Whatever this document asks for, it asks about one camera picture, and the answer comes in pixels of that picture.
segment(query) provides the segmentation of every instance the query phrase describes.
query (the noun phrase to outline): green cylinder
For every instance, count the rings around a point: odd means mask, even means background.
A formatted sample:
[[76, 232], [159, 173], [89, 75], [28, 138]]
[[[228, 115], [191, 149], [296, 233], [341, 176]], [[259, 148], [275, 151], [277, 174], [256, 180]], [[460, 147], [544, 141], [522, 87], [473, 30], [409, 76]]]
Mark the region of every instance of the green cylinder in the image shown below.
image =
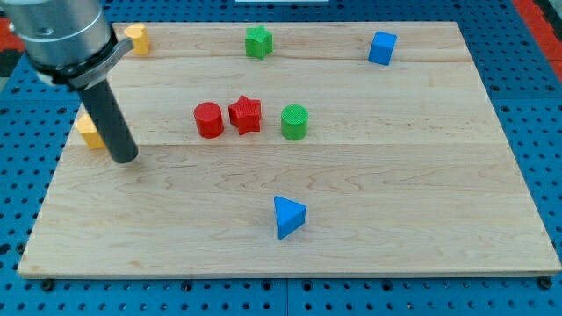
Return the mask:
[[308, 112], [302, 105], [287, 105], [281, 112], [281, 133], [288, 140], [302, 140], [307, 122]]

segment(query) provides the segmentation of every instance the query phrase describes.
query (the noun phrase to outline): red star block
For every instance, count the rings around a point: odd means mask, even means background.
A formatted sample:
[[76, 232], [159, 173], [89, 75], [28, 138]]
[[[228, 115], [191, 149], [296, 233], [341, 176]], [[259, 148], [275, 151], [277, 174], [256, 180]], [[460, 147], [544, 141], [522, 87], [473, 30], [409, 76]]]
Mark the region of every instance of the red star block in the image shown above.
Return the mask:
[[222, 134], [222, 114], [220, 107], [212, 102], [198, 105], [193, 112], [199, 135], [205, 138], [215, 138]]
[[230, 124], [238, 127], [238, 134], [260, 131], [262, 118], [262, 101], [241, 96], [238, 101], [228, 106]]

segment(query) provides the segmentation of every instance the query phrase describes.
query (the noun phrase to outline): wooden board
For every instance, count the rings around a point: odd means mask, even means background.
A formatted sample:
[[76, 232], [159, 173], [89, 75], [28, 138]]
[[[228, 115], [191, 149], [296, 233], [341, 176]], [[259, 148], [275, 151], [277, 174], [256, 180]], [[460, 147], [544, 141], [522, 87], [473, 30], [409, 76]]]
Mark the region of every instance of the wooden board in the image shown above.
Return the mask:
[[[454, 23], [149, 24], [112, 86], [140, 157], [116, 165], [73, 131], [19, 265], [24, 277], [482, 277], [560, 271], [543, 223]], [[123, 25], [116, 25], [122, 30]], [[373, 33], [398, 34], [389, 67]], [[227, 105], [263, 102], [238, 136]], [[214, 101], [226, 130], [199, 137]], [[280, 134], [290, 103], [310, 113]], [[273, 197], [308, 206], [279, 241]]]

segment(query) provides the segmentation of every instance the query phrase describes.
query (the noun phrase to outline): toy block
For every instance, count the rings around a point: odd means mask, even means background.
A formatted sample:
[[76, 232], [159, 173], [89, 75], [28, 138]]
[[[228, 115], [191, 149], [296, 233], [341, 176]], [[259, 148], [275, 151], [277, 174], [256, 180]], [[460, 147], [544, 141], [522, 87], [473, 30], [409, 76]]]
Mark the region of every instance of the toy block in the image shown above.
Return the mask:
[[193, 111], [197, 130], [202, 137], [211, 139], [218, 137], [224, 131], [222, 112], [220, 107], [213, 102], [204, 102]]
[[262, 101], [240, 96], [238, 101], [228, 106], [230, 124], [238, 127], [238, 134], [260, 131]]
[[97, 132], [96, 125], [88, 113], [83, 114], [76, 122], [76, 129], [82, 135], [89, 149], [105, 148], [105, 143]]
[[124, 34], [133, 40], [133, 53], [138, 55], [148, 54], [150, 39], [148, 38], [147, 27], [144, 24], [135, 23], [127, 27]]
[[397, 38], [398, 37], [394, 34], [376, 32], [371, 43], [369, 61], [388, 66], [390, 64], [390, 59], [393, 56], [393, 50], [396, 45]]
[[263, 27], [249, 27], [246, 29], [246, 55], [263, 59], [273, 52], [273, 35]]
[[281, 134], [288, 140], [301, 140], [306, 136], [308, 112], [300, 104], [287, 105], [281, 112]]
[[280, 196], [273, 198], [273, 204], [277, 219], [277, 237], [280, 240], [305, 224], [305, 205]]

